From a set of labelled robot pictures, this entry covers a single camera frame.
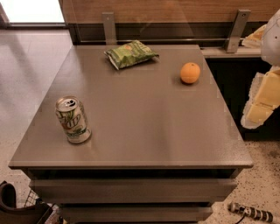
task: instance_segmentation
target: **snack bag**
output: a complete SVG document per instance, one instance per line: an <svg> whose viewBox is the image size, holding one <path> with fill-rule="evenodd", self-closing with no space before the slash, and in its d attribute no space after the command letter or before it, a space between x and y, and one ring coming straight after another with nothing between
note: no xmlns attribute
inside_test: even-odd
<svg viewBox="0 0 280 224"><path fill-rule="evenodd" d="M148 46L139 40L134 40L120 47L110 49L105 52L111 63L117 70L123 67L131 67L135 64L149 60L154 56L158 56Z"/></svg>

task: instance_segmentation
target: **wall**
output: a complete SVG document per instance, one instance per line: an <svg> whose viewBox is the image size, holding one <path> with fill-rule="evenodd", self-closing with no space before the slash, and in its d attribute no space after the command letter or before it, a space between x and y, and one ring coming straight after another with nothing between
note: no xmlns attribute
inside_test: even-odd
<svg viewBox="0 0 280 224"><path fill-rule="evenodd" d="M60 0L69 24L100 24L113 11L116 23L232 22L238 9L251 10L249 22L268 21L279 0Z"/></svg>

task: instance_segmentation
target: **floor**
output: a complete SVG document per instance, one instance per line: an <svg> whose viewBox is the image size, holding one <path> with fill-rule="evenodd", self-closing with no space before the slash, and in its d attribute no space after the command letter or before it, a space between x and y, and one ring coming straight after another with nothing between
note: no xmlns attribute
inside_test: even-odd
<svg viewBox="0 0 280 224"><path fill-rule="evenodd" d="M8 163L31 123L39 104L59 71L72 43L67 30L0 30L0 181L17 190L17 206L25 204L29 179ZM231 201L280 216L280 143L246 142L255 165L237 178L237 188L213 205L213 214L199 224L236 223ZM244 224L263 223L246 218Z"/></svg>

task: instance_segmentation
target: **drawer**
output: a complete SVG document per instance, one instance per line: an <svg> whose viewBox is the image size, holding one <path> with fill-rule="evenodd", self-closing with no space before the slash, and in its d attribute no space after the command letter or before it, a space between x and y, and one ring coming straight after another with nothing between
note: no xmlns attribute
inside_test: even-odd
<svg viewBox="0 0 280 224"><path fill-rule="evenodd" d="M211 207L189 207L188 205L113 205L62 207L61 215L69 223L189 223L205 220Z"/></svg>
<svg viewBox="0 0 280 224"><path fill-rule="evenodd" d="M137 178L33 180L31 189L47 203L175 203L224 200L233 179Z"/></svg>

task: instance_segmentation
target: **beverage can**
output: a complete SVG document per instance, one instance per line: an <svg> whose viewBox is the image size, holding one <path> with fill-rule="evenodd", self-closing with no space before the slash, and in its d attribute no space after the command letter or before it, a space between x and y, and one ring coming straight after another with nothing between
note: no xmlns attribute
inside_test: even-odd
<svg viewBox="0 0 280 224"><path fill-rule="evenodd" d="M90 137L91 130L84 106L76 97L69 95L58 99L55 114L70 143L79 144Z"/></svg>

